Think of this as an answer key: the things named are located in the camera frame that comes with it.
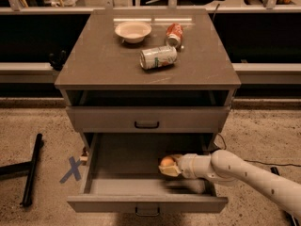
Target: open drawer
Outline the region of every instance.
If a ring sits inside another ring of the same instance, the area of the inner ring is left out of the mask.
[[[68,107],[74,129],[83,133],[218,133],[230,112],[221,107]]]
[[[219,213],[228,199],[216,197],[214,185],[158,170],[164,156],[202,153],[208,141],[202,134],[95,134],[80,195],[68,203],[76,212]]]

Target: concrete floor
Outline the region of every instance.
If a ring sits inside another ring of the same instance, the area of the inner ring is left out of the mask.
[[[228,150],[243,159],[277,164],[301,164],[301,101],[235,101],[221,133]],[[81,181],[74,177],[65,184],[60,179],[70,168],[83,143],[74,132],[61,99],[0,100],[0,167],[31,158],[36,134],[42,133],[44,146],[36,173],[33,204],[19,203],[25,177],[0,178],[0,225],[289,225],[283,212],[250,186],[215,186],[218,196],[229,198],[220,214],[170,214],[140,218],[134,214],[75,213],[66,203],[76,195]],[[216,143],[222,147],[221,139]],[[255,164],[265,170],[271,166]],[[280,174],[301,184],[300,168],[278,167]]]

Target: soda can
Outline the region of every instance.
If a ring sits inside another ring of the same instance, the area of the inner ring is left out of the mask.
[[[173,64],[177,60],[177,50],[171,46],[142,50],[140,65],[144,70]]]
[[[182,44],[182,26],[172,24],[166,32],[166,45],[179,48]]]

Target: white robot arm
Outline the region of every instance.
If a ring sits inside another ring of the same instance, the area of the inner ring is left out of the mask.
[[[181,174],[184,178],[205,178],[224,186],[232,186],[237,179],[241,180],[293,217],[301,219],[300,184],[259,169],[228,151],[167,156],[161,161],[159,170],[169,176]]]

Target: white bowl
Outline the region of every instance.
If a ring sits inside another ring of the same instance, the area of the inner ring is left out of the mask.
[[[138,43],[151,32],[151,26],[144,22],[132,21],[119,24],[115,33],[129,43]]]

